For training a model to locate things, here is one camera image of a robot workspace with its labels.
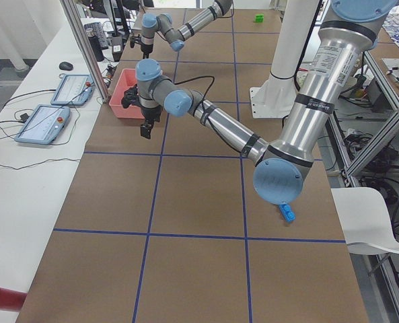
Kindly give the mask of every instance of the label sticker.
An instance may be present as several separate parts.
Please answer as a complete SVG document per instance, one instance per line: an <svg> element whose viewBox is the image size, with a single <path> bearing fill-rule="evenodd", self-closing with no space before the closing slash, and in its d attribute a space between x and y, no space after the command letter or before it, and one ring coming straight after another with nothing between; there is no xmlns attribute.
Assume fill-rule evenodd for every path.
<svg viewBox="0 0 399 323"><path fill-rule="evenodd" d="M342 48L333 46L321 46L314 57L310 71L313 74L329 77L340 57Z"/></svg>
<svg viewBox="0 0 399 323"><path fill-rule="evenodd" d="M340 86L344 86L344 84L346 83L347 78L349 77L349 73L352 70L357 60L357 55L355 55L355 52L351 50L347 51L349 52L349 55L347 56L346 61L344 62L344 65L342 67L342 70L340 74L338 74L338 77L336 78L335 81L335 83L339 84Z"/></svg>
<svg viewBox="0 0 399 323"><path fill-rule="evenodd" d="M298 94L295 99L296 103L303 104L306 108L332 114L334 111L334 104L321 101L311 96L305 96L304 94Z"/></svg>

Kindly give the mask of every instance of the small blue block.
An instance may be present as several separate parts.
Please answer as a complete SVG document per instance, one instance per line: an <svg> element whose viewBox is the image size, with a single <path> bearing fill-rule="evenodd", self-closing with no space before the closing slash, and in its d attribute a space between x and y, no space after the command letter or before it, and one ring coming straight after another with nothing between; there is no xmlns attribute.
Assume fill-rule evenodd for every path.
<svg viewBox="0 0 399 323"><path fill-rule="evenodd" d="M296 216L289 204L280 204L279 209L286 222L292 223L296 219Z"/></svg>

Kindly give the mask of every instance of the blue object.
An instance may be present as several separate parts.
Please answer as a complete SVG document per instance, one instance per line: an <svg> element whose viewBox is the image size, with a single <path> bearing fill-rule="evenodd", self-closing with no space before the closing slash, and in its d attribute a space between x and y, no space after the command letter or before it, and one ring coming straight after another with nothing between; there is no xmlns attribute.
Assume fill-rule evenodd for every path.
<svg viewBox="0 0 399 323"><path fill-rule="evenodd" d="M41 104L29 116L14 140L18 143L49 145L62 131L70 114L68 106Z"/></svg>
<svg viewBox="0 0 399 323"><path fill-rule="evenodd" d="M261 161L254 170L253 185L264 200L272 204L287 204L301 194L301 172L290 162L281 158Z"/></svg>
<svg viewBox="0 0 399 323"><path fill-rule="evenodd" d="M146 13L143 15L143 27L152 28L157 24L157 17L152 13Z"/></svg>
<svg viewBox="0 0 399 323"><path fill-rule="evenodd" d="M169 93L164 102L165 110L173 116L184 116L192 106L192 98L182 89Z"/></svg>
<svg viewBox="0 0 399 323"><path fill-rule="evenodd" d="M143 59L138 62L135 68L138 81L151 81L160 76L160 64L154 59Z"/></svg>
<svg viewBox="0 0 399 323"><path fill-rule="evenodd" d="M65 74L50 103L54 106L82 106L92 95L92 84L89 74Z"/></svg>
<svg viewBox="0 0 399 323"><path fill-rule="evenodd" d="M289 204L280 204L279 209L287 223L292 223L296 219L296 216Z"/></svg>
<svg viewBox="0 0 399 323"><path fill-rule="evenodd" d="M174 52L179 52L184 47L184 42L182 40L176 40L170 44Z"/></svg>
<svg viewBox="0 0 399 323"><path fill-rule="evenodd" d="M170 21L170 23L172 24L172 18L171 15L168 13L164 13L164 15L168 18L168 20Z"/></svg>
<svg viewBox="0 0 399 323"><path fill-rule="evenodd" d="M372 22L389 13L399 0L331 0L334 12L349 22Z"/></svg>

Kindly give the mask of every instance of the robotic arm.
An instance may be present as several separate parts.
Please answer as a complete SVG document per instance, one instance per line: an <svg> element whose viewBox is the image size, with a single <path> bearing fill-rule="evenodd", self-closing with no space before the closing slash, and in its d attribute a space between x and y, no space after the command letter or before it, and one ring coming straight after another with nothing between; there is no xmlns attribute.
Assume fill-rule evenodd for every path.
<svg viewBox="0 0 399 323"><path fill-rule="evenodd" d="M266 142L201 93L174 85L151 59L136 67L146 120L161 107L177 117L191 114L254 162L254 187L264 200L277 205L295 200L313 165L313 147L351 69L363 51L374 47L389 10L399 0L332 0L331 4L319 31L321 45L277 140Z"/></svg>
<svg viewBox="0 0 399 323"><path fill-rule="evenodd" d="M153 52L154 36L156 32L161 32L171 48L178 52L184 47L184 42L186 40L217 18L223 17L231 6L232 0L215 0L212 6L198 13L179 29L174 29L172 27L172 19L168 14L155 16L152 13L146 13L143 16L141 33L143 58L147 59Z"/></svg>

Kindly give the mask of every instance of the white chair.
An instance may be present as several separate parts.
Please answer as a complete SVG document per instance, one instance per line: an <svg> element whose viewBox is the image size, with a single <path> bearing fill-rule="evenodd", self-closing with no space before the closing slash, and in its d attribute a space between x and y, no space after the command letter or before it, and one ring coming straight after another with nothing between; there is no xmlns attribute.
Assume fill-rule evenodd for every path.
<svg viewBox="0 0 399 323"><path fill-rule="evenodd" d="M399 254L388 208L377 190L355 187L331 191L351 254Z"/></svg>

